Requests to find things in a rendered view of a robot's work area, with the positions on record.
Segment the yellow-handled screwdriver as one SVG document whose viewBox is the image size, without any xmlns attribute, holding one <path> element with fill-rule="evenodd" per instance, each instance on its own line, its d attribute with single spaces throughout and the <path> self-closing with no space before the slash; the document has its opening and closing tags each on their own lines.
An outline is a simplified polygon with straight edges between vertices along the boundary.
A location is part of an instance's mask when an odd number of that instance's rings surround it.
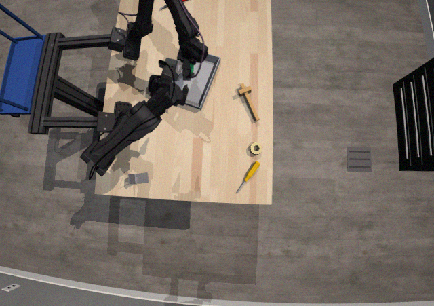
<svg viewBox="0 0 434 306">
<path fill-rule="evenodd" d="M 253 176 L 253 174 L 255 173 L 255 171 L 257 170 L 257 168 L 259 167 L 260 163 L 255 161 L 254 165 L 250 168 L 249 172 L 246 175 L 246 178 L 244 179 L 243 184 L 240 186 L 240 188 L 238 189 L 237 192 L 239 192 L 239 190 L 242 188 L 242 186 L 244 185 L 245 182 L 248 181 L 249 178 L 251 178 Z"/>
</svg>

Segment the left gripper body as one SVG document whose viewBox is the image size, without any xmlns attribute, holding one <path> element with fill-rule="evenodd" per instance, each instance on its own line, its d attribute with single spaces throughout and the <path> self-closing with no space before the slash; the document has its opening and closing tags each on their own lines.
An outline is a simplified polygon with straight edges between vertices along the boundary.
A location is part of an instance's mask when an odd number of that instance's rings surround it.
<svg viewBox="0 0 434 306">
<path fill-rule="evenodd" d="M 191 75 L 191 67 L 189 66 L 191 64 L 196 64 L 196 60 L 189 56 L 189 54 L 185 54 L 181 52 L 181 49 L 178 50 L 177 59 L 183 62 L 182 69 L 183 69 L 183 77 L 189 77 Z M 199 63 L 199 62 L 197 62 Z"/>
</svg>

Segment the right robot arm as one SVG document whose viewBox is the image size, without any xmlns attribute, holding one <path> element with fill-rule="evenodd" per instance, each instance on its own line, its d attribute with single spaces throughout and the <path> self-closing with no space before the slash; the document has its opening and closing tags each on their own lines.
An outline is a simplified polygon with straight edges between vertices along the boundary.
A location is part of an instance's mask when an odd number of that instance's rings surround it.
<svg viewBox="0 0 434 306">
<path fill-rule="evenodd" d="M 132 107 L 130 103 L 117 102 L 115 124 L 114 129 L 110 132 L 111 134 L 106 138 L 101 139 L 99 142 L 95 140 L 86 149 L 87 151 L 84 154 L 81 154 L 80 158 L 85 163 L 92 160 L 97 165 L 95 171 L 100 176 L 106 174 L 106 171 L 115 159 L 113 156 L 116 156 L 128 145 L 140 140 L 148 133 L 151 133 L 160 124 L 162 121 L 161 115 L 164 114 L 165 111 L 162 114 L 160 113 L 169 104 L 173 93 L 173 87 L 174 83 L 168 84 L 160 92 L 152 95 L 147 102 L 143 100 L 142 102 L 138 102 L 136 106 L 134 105 L 134 107 Z M 176 104 L 182 98 L 182 90 L 177 84 L 175 84 L 174 96 L 170 105 Z M 171 107 L 170 105 L 169 107 Z M 140 124 L 142 125 L 139 126 Z M 133 131 L 136 126 L 139 127 Z"/>
</svg>

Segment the beige ring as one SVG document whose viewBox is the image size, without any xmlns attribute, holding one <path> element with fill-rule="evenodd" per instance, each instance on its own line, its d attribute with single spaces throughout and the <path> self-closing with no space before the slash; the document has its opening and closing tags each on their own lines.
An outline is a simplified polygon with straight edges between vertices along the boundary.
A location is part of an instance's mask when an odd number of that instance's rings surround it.
<svg viewBox="0 0 434 306">
<path fill-rule="evenodd" d="M 255 147 L 255 146 L 257 146 L 257 147 L 259 148 L 258 151 L 255 151 L 255 150 L 254 150 L 254 147 Z M 262 145 L 261 145 L 260 143 L 258 143 L 258 142 L 255 142 L 255 143 L 253 143 L 253 144 L 251 145 L 251 147 L 250 147 L 250 151 L 251 151 L 252 154 L 254 154 L 254 155 L 258 155 L 258 154 L 261 153 L 261 151 L 262 151 Z"/>
</svg>

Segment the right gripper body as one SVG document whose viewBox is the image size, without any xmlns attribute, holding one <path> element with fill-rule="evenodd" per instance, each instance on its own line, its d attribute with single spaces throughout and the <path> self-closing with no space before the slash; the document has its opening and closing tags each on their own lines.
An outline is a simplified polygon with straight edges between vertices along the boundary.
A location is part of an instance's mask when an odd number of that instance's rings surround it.
<svg viewBox="0 0 434 306">
<path fill-rule="evenodd" d="M 169 64 L 169 66 L 171 67 L 172 72 L 173 72 L 173 70 L 174 70 L 174 66 L 175 66 L 175 65 L 174 65 L 174 64 L 171 64 L 171 63 L 168 63 L 168 62 L 167 62 L 167 64 Z M 162 70 L 162 73 L 161 73 L 161 77 L 162 77 L 163 79 L 160 79 L 160 78 L 154 77 L 154 76 L 152 76 L 152 75 L 149 77 L 149 85 L 148 85 L 148 87 L 151 88 L 150 97 L 151 97 L 152 95 L 157 94 L 157 93 L 158 93 L 160 90 L 162 90 L 166 85 L 168 85 L 169 83 L 172 82 L 172 79 L 173 79 L 173 77 L 172 77 L 172 73 L 171 73 L 170 68 L 169 68 L 168 65 L 166 65 L 166 64 L 164 64 L 164 66 L 163 66 L 163 70 Z M 155 92 L 156 92 L 156 93 L 155 93 Z M 187 95 L 183 93 L 183 98 L 179 101 L 179 104 L 180 104 L 180 105 L 184 106 L 185 101 L 186 101 L 186 97 L 187 97 Z"/>
</svg>

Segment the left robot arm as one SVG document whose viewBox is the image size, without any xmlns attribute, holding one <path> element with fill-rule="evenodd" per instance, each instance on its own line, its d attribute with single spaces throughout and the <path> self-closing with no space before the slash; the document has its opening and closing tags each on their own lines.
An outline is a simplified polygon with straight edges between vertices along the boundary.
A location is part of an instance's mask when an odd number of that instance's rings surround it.
<svg viewBox="0 0 434 306">
<path fill-rule="evenodd" d="M 195 18 L 191 16 L 182 0 L 164 0 L 174 20 L 175 29 L 178 33 L 178 44 L 183 53 L 189 54 L 197 62 L 201 62 L 203 55 L 203 44 L 196 38 L 198 31 L 195 29 L 189 18 L 199 30 Z M 134 58 L 139 57 L 140 42 L 142 37 L 152 33 L 152 11 L 154 0 L 139 0 L 138 13 L 135 22 L 130 22 L 125 45 L 125 55 Z M 189 17 L 188 17 L 189 16 Z"/>
</svg>

